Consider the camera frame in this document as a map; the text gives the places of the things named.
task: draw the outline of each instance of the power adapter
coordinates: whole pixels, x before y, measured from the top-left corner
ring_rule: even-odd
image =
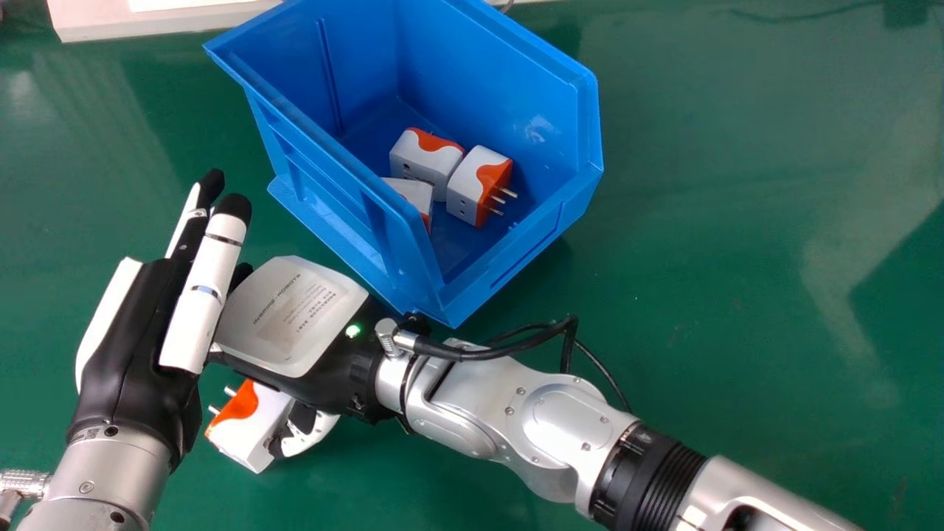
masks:
[[[473,147],[452,173],[446,191],[446,211],[481,229],[496,207],[518,194],[508,189],[512,160],[485,146]]]
[[[408,128],[390,150],[390,176],[427,182],[432,186],[432,199],[443,202],[449,176],[464,154],[465,150],[455,142]]]
[[[423,218],[423,225],[426,225],[426,232],[431,231],[432,185],[421,180],[390,179],[386,177],[383,178],[383,181],[389,184],[408,203],[416,207],[420,217]]]

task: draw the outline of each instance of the storage bin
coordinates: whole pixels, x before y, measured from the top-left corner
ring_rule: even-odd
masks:
[[[297,0],[206,44],[245,89],[269,192],[400,312],[459,326],[586,210],[597,81],[480,0]],[[380,179],[405,128],[514,160],[517,199],[431,234]]]

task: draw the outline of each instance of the screw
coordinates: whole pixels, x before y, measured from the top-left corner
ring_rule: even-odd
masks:
[[[394,335],[399,331],[400,327],[396,326],[396,321],[389,317],[381,319],[374,325],[374,334],[377,335],[377,339],[388,358],[398,358],[403,355],[403,351],[394,344]]]

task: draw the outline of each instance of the robotic arm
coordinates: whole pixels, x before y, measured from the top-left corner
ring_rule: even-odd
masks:
[[[297,257],[239,282],[250,210],[229,196],[209,217],[222,187],[222,174],[194,187],[164,259],[119,266],[79,349],[65,455],[53,476],[0,471],[0,522],[31,499],[40,501],[19,531],[149,529],[193,447],[196,380],[209,360],[248,380],[227,390],[225,407],[211,406],[206,435],[256,473],[310,448],[341,416],[397,419],[608,529],[858,529],[650,429],[580,377],[511,357],[557,334],[572,348],[573,317],[501,347],[438,343],[422,318],[392,315],[348,277]],[[239,286],[227,297],[231,277]]]

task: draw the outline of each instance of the green table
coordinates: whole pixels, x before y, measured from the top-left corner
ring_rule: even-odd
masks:
[[[607,171],[586,217],[460,335],[576,313],[650,425],[870,529],[944,528],[941,8],[610,0],[512,15],[597,73]],[[0,467],[55,467],[76,345],[113,267],[163,253],[207,168],[253,200],[246,259],[348,271],[266,194],[243,94],[200,48],[210,36],[63,46],[42,3],[8,6]],[[209,370],[205,402],[238,383]],[[156,525],[596,528],[499,465],[355,421],[258,477],[201,439]]]

